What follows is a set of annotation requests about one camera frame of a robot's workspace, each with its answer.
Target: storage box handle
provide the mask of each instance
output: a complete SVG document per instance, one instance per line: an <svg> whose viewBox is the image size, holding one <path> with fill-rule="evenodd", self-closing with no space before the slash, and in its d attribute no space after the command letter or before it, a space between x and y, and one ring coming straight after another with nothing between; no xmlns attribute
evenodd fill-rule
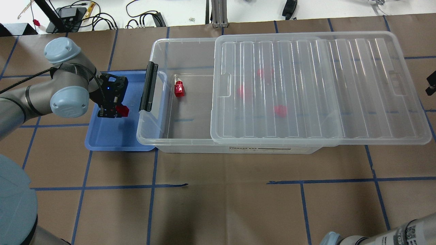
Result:
<svg viewBox="0 0 436 245"><path fill-rule="evenodd" d="M139 110L151 111L158 66L158 64L155 64L152 61L148 62L147 71L145 73L144 91L142 93Z"/></svg>

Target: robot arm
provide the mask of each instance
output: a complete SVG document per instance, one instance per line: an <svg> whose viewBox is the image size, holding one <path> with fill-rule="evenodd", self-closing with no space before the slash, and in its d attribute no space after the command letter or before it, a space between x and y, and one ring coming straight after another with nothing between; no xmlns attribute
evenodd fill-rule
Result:
<svg viewBox="0 0 436 245"><path fill-rule="evenodd" d="M97 103L99 117L127 116L122 105L128 81L102 74L69 38L47 44L45 57L54 65L51 80L0 94L0 140L34 117L55 113L70 118L88 110L89 99Z"/></svg>

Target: blue tray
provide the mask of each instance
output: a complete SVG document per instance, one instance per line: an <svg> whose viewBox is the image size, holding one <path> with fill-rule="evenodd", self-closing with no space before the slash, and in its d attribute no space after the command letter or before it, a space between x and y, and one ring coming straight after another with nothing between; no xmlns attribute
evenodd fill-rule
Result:
<svg viewBox="0 0 436 245"><path fill-rule="evenodd" d="M136 140L145 71L114 71L110 74L126 76L129 80L123 100L123 105L130 109L129 116L122 118L97 117L99 108L96 104L86 134L86 148L106 151L150 151L154 149L154 146L144 146Z"/></svg>

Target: storage box label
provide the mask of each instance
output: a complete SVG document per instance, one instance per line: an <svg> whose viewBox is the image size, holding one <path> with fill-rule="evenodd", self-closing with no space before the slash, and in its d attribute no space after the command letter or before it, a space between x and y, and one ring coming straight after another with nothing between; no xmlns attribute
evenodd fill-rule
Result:
<svg viewBox="0 0 436 245"><path fill-rule="evenodd" d="M285 147L285 148L265 148L265 147L239 147L229 146L228 150L231 152L265 152L265 153L305 153L309 150L309 147Z"/></svg>

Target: grid of blue tape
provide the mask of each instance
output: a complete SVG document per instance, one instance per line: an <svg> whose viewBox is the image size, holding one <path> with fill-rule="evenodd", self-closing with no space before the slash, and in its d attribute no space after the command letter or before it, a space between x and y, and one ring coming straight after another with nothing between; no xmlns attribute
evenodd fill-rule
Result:
<svg viewBox="0 0 436 245"><path fill-rule="evenodd" d="M385 25L388 31L390 31L389 28L389 24L387 19L385 18L385 16L383 16L384 20L385 20ZM330 19L327 19L328 23L329 23L329 27L331 31L334 31L332 23L330 21ZM279 33L279 29L277 27L277 22L274 21L274 28L276 33ZM167 27L167 38L169 38L169 34L170 34L170 28ZM114 54L114 50L115 50L115 45L116 45L116 40L117 40L117 36L118 36L118 30L115 33L115 38L114 38L114 42L113 42L113 46L112 46L112 52L111 52L111 56L110 56L110 60L109 60L109 65L108 65L108 71L110 71L111 68L111 63L112 63L112 59L113 59L113 54ZM2 78L22 78L22 77L28 77L30 75L19 75L19 76L3 76L7 65L10 61L10 58L12 57L13 51L15 50L15 47L17 45L17 42L19 40L19 37L16 38L14 46L12 47L12 50L8 56L8 59L6 61L6 64L0 74L0 80ZM419 57L405 57L405 59L421 59L421 58L436 58L436 56L419 56ZM135 69L135 70L122 70L122 71L144 71L145 69ZM430 110L425 110L426 116L427 113L429 112L436 112L435 109L430 109ZM26 156L22 165L22 168L24 169L26 167L26 163L27 163L27 159L32 147L32 143L34 141L35 138L35 134L38 128L51 128L51 127L75 127L75 126L88 126L89 124L87 123L81 123L81 124L61 124L61 125L40 125L40 117L38 118L37 122L35 125L25 125L25 126L21 126L21 128L34 128L30 143L29 143L29 147L27 149L26 152ZM433 139L436 141L436 135L434 133L433 127L430 123L430 121L427 118L427 122L430 126L430 129L432 131L433 134ZM373 178L371 179L333 179L333 180L283 180L283 181L270 181L266 184L269 185L274 185L274 184L299 184L300 185L300 190L301 190L301 199L302 199L302 205L303 205L303 214L304 214L304 220L305 220L305 226L306 226L306 232L307 232L307 240L309 245L312 245L312 241L311 241L311 236L310 236L310 225L309 225L309 219L307 216L307 206L306 206L306 199L305 199L305 194L304 194L304 184L327 184L327 183L355 183L355 182L374 182L376 190L377 190L377 195L378 195L378 199L380 202L380 208L382 210L383 213L383 218L385 220L385 225L387 229L390 229L390 224L389 224L389 220L386 214L386 210L385 210L385 206L384 206L384 202L383 202L383 197L379 188L378 183L379 182L384 182L384 181L411 181L411 180L436 180L436 176L430 176L430 177L392 177L392 178L377 178L376 172L373 169L373 164L372 164L372 158L371 158L371 153L369 151L369 147L367 145L365 145L365 150L367 153L367 157L368 157L368 163L369 163L369 167L371 168L372 171L372 175ZM77 232L77 227L78 227L78 222L80 219L80 211L82 208L82 202L83 202L83 195L85 190L112 190L112 189L139 189L139 188L150 188L151 189L151 196L150 196L150 208L149 208L149 216L148 216L148 226L147 226L147 239L146 239L146 244L150 245L150 235L151 235L151 224L152 224L152 216L153 216L153 203L154 203L154 193L155 193L155 189L156 188L167 188L167 187L182 187L185 186L187 184L180 184L180 185L171 185L171 184L156 184L156 172L157 172L157 156L158 156L158 149L155 149L155 156L154 156L154 168L153 168L153 180L152 180L152 184L151 185L127 185L127 186L86 186L86 181L88 178L88 172L89 172L89 166L91 163L91 159L92 159L92 151L89 151L89 157L88 157L88 162L86 164L86 171L85 171L85 176L83 179L83 184L81 187L39 187L39 188L33 188L36 191L81 191L80 194L80 199L79 199L79 204L78 204L78 209L77 209L77 214L76 214L76 220L75 220L75 225L74 225L74 230L73 230L73 236L72 236L72 244L74 245L75 242L75 237L76 237L76 232Z"/></svg>

